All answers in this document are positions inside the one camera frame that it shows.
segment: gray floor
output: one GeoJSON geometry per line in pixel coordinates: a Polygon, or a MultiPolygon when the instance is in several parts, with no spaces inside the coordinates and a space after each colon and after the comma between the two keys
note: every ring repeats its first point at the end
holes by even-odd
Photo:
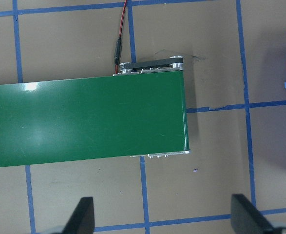
{"type": "MultiPolygon", "coordinates": [[[[24,82],[111,75],[122,5],[113,2],[18,0],[14,17],[12,2],[1,0],[0,12],[9,12],[0,17],[0,84],[17,83],[20,72],[24,82]],[[27,11],[98,3],[109,4],[27,11]]],[[[232,193],[256,199],[269,220],[286,223],[286,102],[277,102],[286,100],[286,0],[157,2],[130,1],[122,61],[184,56],[192,153],[145,159],[148,206],[139,158],[31,165],[28,184],[24,166],[0,168],[0,234],[64,225],[82,196],[94,197],[96,230],[103,234],[148,234],[145,225],[152,234],[230,234],[232,193]],[[244,77],[256,103],[252,148],[246,111],[237,106],[245,104],[244,77]]]]}

